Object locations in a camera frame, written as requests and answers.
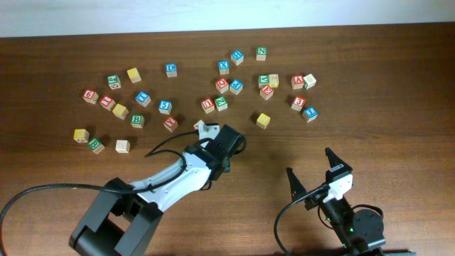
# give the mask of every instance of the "white wall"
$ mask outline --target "white wall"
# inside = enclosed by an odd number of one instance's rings
[[[436,21],[455,0],[0,0],[0,37]]]

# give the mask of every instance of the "wooden block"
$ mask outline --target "wooden block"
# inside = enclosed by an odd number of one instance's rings
[[[235,95],[239,95],[239,93],[243,90],[243,82],[234,79],[233,82],[230,83],[229,90]]]
[[[301,89],[304,87],[304,76],[303,75],[294,75],[292,76],[291,85],[292,89]]]
[[[267,128],[267,125],[269,125],[269,123],[270,117],[264,113],[261,113],[261,115],[256,120],[256,125],[263,129]]]
[[[225,110],[228,108],[228,101],[225,97],[219,97],[215,99],[215,105],[218,111]]]
[[[166,119],[166,121],[164,121],[164,126],[166,129],[173,132],[178,127],[178,122],[175,118],[168,117],[168,119]]]
[[[129,153],[130,144],[127,140],[118,139],[115,144],[115,151],[119,153]]]
[[[269,75],[269,86],[272,88],[278,88],[278,74]]]
[[[166,64],[166,75],[168,75],[168,78],[177,76],[177,65],[175,63]]]
[[[306,75],[304,77],[304,81],[305,81],[304,87],[307,90],[316,84],[316,78],[314,78],[312,74]]]
[[[195,124],[193,125],[194,130],[199,129],[199,124],[204,124],[204,121],[203,121],[203,120],[199,120],[197,123],[195,123]]]
[[[261,92],[259,93],[261,95],[261,97],[264,98],[264,100],[268,100],[272,97],[273,95],[273,89],[268,86],[268,85],[265,85],[262,89],[261,89]]]
[[[307,108],[302,115],[306,122],[311,122],[318,117],[318,112],[314,109],[314,107],[310,107]]]
[[[79,143],[88,142],[88,137],[90,133],[86,129],[75,129],[74,130],[74,140]]]
[[[222,60],[218,62],[218,68],[220,69],[220,75],[229,74],[229,61]]]
[[[104,96],[100,100],[100,104],[102,105],[103,108],[109,111],[112,111],[112,109],[115,107],[115,101],[109,96]]]
[[[215,86],[216,90],[218,90],[218,92],[220,92],[221,94],[229,90],[229,83],[224,78],[221,78],[218,81],[216,81]]]
[[[159,103],[158,110],[161,114],[171,114],[172,103],[167,100],[162,100]]]
[[[258,47],[256,52],[256,60],[265,60],[267,57],[267,48]]]
[[[269,84],[269,75],[260,75],[259,76],[259,88],[262,88],[264,85]]]
[[[107,77],[107,85],[113,90],[119,89],[122,85],[120,84],[120,79],[117,75],[110,75]]]
[[[147,105],[151,102],[150,95],[146,94],[145,92],[140,92],[136,96],[136,101],[139,103],[142,107],[147,107]]]
[[[105,146],[101,144],[101,142],[97,138],[93,138],[91,141],[88,143],[88,147],[95,153],[98,154],[100,153],[103,149],[105,149]]]
[[[117,104],[115,105],[114,109],[112,110],[112,113],[120,119],[125,119],[127,114],[129,113],[127,108],[124,105]]]
[[[131,116],[130,124],[134,128],[143,128],[144,127],[144,122],[145,122],[145,119],[144,119],[144,117],[141,114],[133,114]]]
[[[293,110],[297,110],[297,111],[300,112],[301,108],[304,107],[305,101],[306,101],[306,100],[305,100],[304,98],[299,97],[299,96],[296,96],[296,97],[294,98],[294,101],[292,102],[291,108],[292,108]]]
[[[213,105],[213,101],[210,99],[210,98],[207,98],[205,100],[203,100],[201,103],[202,105],[202,109],[204,110],[204,112],[206,114],[212,112],[213,110],[215,110],[215,106]]]
[[[98,100],[98,94],[94,90],[86,90],[82,98],[89,103],[95,104]]]
[[[236,50],[231,54],[230,59],[235,65],[240,65],[243,62],[243,53],[239,50]]]
[[[132,68],[127,71],[129,79],[131,79],[132,83],[139,82],[141,81],[141,76],[139,75],[139,71],[137,71],[137,68]]]

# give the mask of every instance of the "toy cube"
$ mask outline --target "toy cube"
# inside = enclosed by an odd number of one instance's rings
[[[267,125],[269,125],[269,123],[270,117],[264,113],[261,113],[261,115],[256,120],[256,125],[263,129],[267,128]]]
[[[215,105],[218,111],[225,110],[228,108],[228,101],[225,97],[219,97],[215,99]]]
[[[177,76],[177,66],[175,63],[166,64],[166,75],[168,75],[168,78]]]
[[[202,105],[202,108],[204,110],[204,112],[206,114],[212,112],[213,110],[215,110],[215,106],[213,105],[213,101],[210,99],[210,98],[207,98],[205,100],[203,100],[201,103]]]
[[[172,110],[172,103],[167,100],[162,100],[159,103],[158,110],[161,114],[170,114]]]
[[[90,133],[88,133],[86,129],[75,129],[74,130],[74,140],[79,143],[88,142],[89,136],[90,136]]]
[[[306,122],[310,122],[318,117],[318,112],[314,109],[314,107],[310,107],[306,109],[302,115],[304,116]]]
[[[109,87],[113,90],[119,89],[121,87],[119,77],[117,75],[108,76],[107,85],[109,85]]]
[[[260,75],[259,76],[259,88],[262,88],[264,85],[269,84],[269,75]]]
[[[267,57],[267,48],[258,47],[256,52],[256,60],[265,60]]]
[[[294,75],[292,76],[291,85],[292,89],[301,89],[304,87],[304,76],[303,75]]]
[[[143,128],[144,127],[144,117],[140,114],[133,114],[131,116],[131,126],[134,128]]]
[[[235,65],[240,65],[243,62],[243,53],[236,50],[231,54],[230,59]]]
[[[93,138],[89,143],[88,147],[95,153],[98,154],[100,153],[103,149],[105,149],[105,146],[101,144],[101,142],[97,138]]]
[[[272,97],[273,95],[273,89],[268,86],[268,85],[265,85],[262,89],[261,89],[261,92],[259,93],[261,95],[261,97],[264,98],[264,100],[268,100]]]
[[[128,70],[127,72],[128,72],[129,79],[131,79],[132,83],[141,81],[141,76],[139,75],[137,68],[132,68],[132,69]]]
[[[269,86],[272,88],[278,88],[278,74],[269,75]]]
[[[316,84],[316,78],[314,78],[314,76],[312,74],[306,75],[304,77],[304,81],[305,81],[305,84],[304,84],[305,89],[309,89]]]
[[[175,118],[168,117],[168,119],[166,119],[166,121],[164,121],[164,126],[166,129],[173,132],[178,127],[178,122]]]
[[[226,79],[221,78],[215,83],[216,90],[223,94],[224,92],[227,92],[229,90],[229,83],[226,81]]]
[[[114,113],[114,115],[120,119],[125,119],[129,112],[124,105],[117,104],[112,110],[112,113]]]
[[[86,90],[82,98],[89,103],[95,104],[98,100],[98,94],[92,90]]]
[[[199,124],[204,124],[204,121],[203,121],[203,120],[199,120],[197,123],[195,123],[195,124],[193,125],[194,130],[199,129]]]
[[[130,144],[127,140],[118,139],[115,144],[115,151],[119,153],[129,153]]]
[[[100,100],[100,104],[102,105],[103,108],[109,111],[112,111],[112,109],[115,107],[115,101],[109,96],[104,96]]]
[[[292,106],[291,108],[293,110],[297,110],[297,111],[300,111],[302,107],[304,107],[304,104],[305,104],[305,99],[304,98],[301,98],[299,96],[296,96],[294,98],[294,101],[292,102]]]
[[[222,60],[218,62],[218,68],[220,69],[220,75],[229,74],[229,61]]]
[[[150,95],[146,94],[145,92],[140,92],[136,96],[136,101],[139,103],[142,107],[147,107],[147,105],[151,102],[150,100]]]
[[[230,83],[229,90],[235,95],[238,95],[243,90],[243,82],[240,82],[237,79],[233,80],[233,82]]]

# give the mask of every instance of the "wooden table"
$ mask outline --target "wooden table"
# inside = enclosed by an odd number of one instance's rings
[[[269,49],[255,60],[255,48]],[[285,168],[291,166],[307,189],[324,182],[331,147],[354,168],[353,205],[368,203],[385,212],[386,250],[420,255],[455,253],[455,24],[340,26],[256,31],[140,33],[101,36],[7,38],[0,40],[0,204],[19,191],[43,183],[103,185],[149,177],[176,157],[144,159],[172,135],[163,126],[159,100],[172,101],[187,132],[198,120],[229,124],[248,139],[244,154],[232,159],[209,191],[192,193],[165,212],[147,255],[273,255],[279,252],[273,222],[290,200]],[[200,101],[219,95],[217,62],[239,49],[228,80],[245,88],[226,92],[227,110],[205,114]],[[175,62],[177,78],[167,78]],[[126,74],[139,69],[142,81]],[[277,73],[274,96],[259,96],[258,75]],[[310,90],[292,90],[294,74],[313,74]],[[120,90],[106,77],[118,74]],[[143,114],[135,129],[82,99],[85,89],[110,95],[130,113]],[[139,91],[153,103],[134,101]],[[295,95],[319,112],[305,123],[290,109]],[[254,119],[266,113],[266,130]],[[73,140],[86,128],[106,146],[99,155]],[[130,154],[114,150],[128,139]],[[183,150],[195,137],[171,142]],[[76,255],[68,238],[96,191],[41,191],[22,198],[6,217],[3,233],[10,255]],[[125,220],[116,220],[123,228]],[[281,221],[282,242],[295,252],[341,246],[322,226],[315,210],[292,208]]]

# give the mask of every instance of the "block with letter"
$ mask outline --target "block with letter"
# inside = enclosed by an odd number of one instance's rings
[[[219,97],[215,99],[215,105],[218,111],[225,110],[228,108],[228,101],[225,97]]]
[[[199,129],[199,124],[204,124],[204,121],[203,121],[203,120],[199,120],[197,123],[195,123],[195,124],[193,125],[194,130]]]
[[[86,129],[75,129],[74,130],[74,140],[78,143],[88,142],[88,137],[90,133]]]
[[[304,77],[304,82],[305,89],[309,89],[316,84],[316,78],[312,74],[309,74]]]
[[[98,100],[98,94],[94,90],[86,90],[82,98],[89,103],[95,104]]]
[[[291,85],[292,89],[301,89],[304,87],[304,76],[303,75],[294,75],[292,76]]]
[[[302,115],[304,116],[306,122],[310,122],[318,117],[318,112],[314,109],[314,107],[310,107],[307,108]]]
[[[235,65],[240,65],[243,62],[243,53],[239,50],[236,50],[231,54],[230,59]]]
[[[200,104],[202,105],[202,109],[206,114],[215,110],[215,105],[213,105],[213,101],[210,98],[203,100]]]
[[[234,79],[233,82],[230,83],[229,90],[235,95],[239,95],[239,93],[243,90],[243,82]]]
[[[161,114],[171,114],[172,103],[167,100],[162,100],[159,103],[158,110]]]
[[[105,149],[105,146],[101,144],[101,142],[97,138],[93,138],[91,141],[88,142],[88,147],[95,153],[98,154],[100,153],[103,149]]]
[[[150,95],[146,94],[145,92],[140,92],[136,96],[136,101],[139,103],[142,107],[147,107],[147,105],[151,102]]]
[[[130,143],[127,140],[118,139],[115,144],[115,151],[119,153],[129,153]]]
[[[109,111],[112,111],[112,109],[115,107],[115,101],[109,96],[104,96],[100,100],[100,104],[102,105],[103,108]]]
[[[292,102],[292,106],[291,108],[293,110],[297,110],[297,111],[300,111],[302,107],[304,107],[304,104],[305,104],[305,99],[302,98],[302,97],[299,97],[299,96],[296,96],[294,98],[294,101]]]
[[[178,127],[178,122],[175,118],[173,117],[168,117],[168,119],[166,119],[164,121],[164,126],[166,129],[168,129],[169,131],[173,132],[177,127]]]
[[[224,78],[221,78],[218,81],[216,81],[215,86],[216,90],[218,90],[218,92],[220,92],[221,94],[229,90],[229,83]]]
[[[259,76],[259,88],[262,88],[264,85],[269,84],[269,75],[260,75]]]
[[[267,57],[267,48],[258,47],[256,52],[256,60],[265,60]]]
[[[141,114],[133,114],[131,116],[131,126],[134,128],[143,128],[145,119]]]
[[[166,64],[166,75],[168,78],[174,78],[177,76],[177,65],[175,63]]]
[[[122,85],[118,75],[110,75],[107,77],[107,85],[113,90],[119,89]]]
[[[264,98],[264,100],[268,100],[273,96],[273,89],[270,86],[265,85],[259,94]]]
[[[222,60],[218,62],[218,68],[220,69],[220,75],[229,74],[229,61]]]
[[[261,115],[256,120],[256,125],[263,129],[267,128],[267,125],[269,125],[269,123],[270,117],[264,113],[261,113]]]
[[[127,108],[124,105],[117,104],[115,105],[114,109],[112,110],[112,113],[120,119],[125,119],[127,114],[129,113]]]
[[[278,74],[270,74],[269,75],[269,86],[272,88],[278,88]]]
[[[131,79],[132,83],[139,82],[141,81],[141,76],[139,75],[139,71],[137,71],[137,68],[132,68],[127,71],[129,79]]]

